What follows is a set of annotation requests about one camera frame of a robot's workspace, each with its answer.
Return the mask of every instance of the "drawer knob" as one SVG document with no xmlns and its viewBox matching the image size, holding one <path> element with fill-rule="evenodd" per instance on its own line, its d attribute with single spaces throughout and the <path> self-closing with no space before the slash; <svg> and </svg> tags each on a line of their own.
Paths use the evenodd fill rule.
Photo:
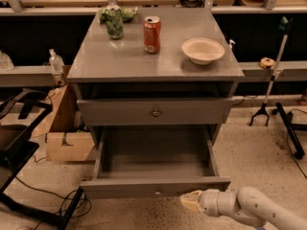
<svg viewBox="0 0 307 230">
<path fill-rule="evenodd" d="M 152 112 L 153 116 L 155 118 L 159 117 L 161 115 L 161 112 L 158 109 L 154 109 Z"/>
</svg>

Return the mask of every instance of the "green can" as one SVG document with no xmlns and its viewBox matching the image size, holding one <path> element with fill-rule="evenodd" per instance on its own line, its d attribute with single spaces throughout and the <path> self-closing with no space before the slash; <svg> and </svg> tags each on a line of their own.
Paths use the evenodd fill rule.
<svg viewBox="0 0 307 230">
<path fill-rule="evenodd" d="M 123 36 L 123 18 L 119 6 L 106 7 L 106 29 L 111 39 L 119 39 Z"/>
</svg>

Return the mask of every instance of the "cabinet top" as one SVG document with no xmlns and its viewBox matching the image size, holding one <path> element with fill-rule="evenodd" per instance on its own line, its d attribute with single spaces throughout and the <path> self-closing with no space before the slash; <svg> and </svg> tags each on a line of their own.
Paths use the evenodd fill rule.
<svg viewBox="0 0 307 230">
<path fill-rule="evenodd" d="M 143 21 L 149 15 L 161 19 L 161 51 L 144 50 Z M 207 66 L 190 61 L 181 50 L 184 41 L 207 37 L 221 43 L 225 54 Z M 94 18 L 68 74 L 71 82 L 100 81 L 233 81 L 243 72 L 224 36 L 205 8 L 140 8 L 124 23 L 121 39 L 109 39 L 106 24 Z"/>
</svg>

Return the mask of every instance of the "drawer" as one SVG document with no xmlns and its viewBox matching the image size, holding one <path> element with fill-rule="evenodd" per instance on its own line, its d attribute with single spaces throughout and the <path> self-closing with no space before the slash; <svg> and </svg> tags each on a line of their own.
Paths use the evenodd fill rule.
<svg viewBox="0 0 307 230">
<path fill-rule="evenodd" d="M 78 100 L 87 126 L 222 124 L 231 98 Z"/>
<path fill-rule="evenodd" d="M 117 126 L 102 134 L 89 198 L 180 196 L 224 191 L 205 126 Z"/>
</svg>

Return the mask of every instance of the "cardboard box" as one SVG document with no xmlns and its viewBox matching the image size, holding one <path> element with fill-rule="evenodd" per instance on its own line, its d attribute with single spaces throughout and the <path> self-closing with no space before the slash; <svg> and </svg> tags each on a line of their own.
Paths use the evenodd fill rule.
<svg viewBox="0 0 307 230">
<path fill-rule="evenodd" d="M 41 122 L 33 136 L 47 133 L 46 159 L 49 161 L 95 160 L 94 142 L 90 132 L 75 132 L 80 117 L 76 98 L 69 84 L 51 90 L 46 103 L 53 111 Z"/>
</svg>

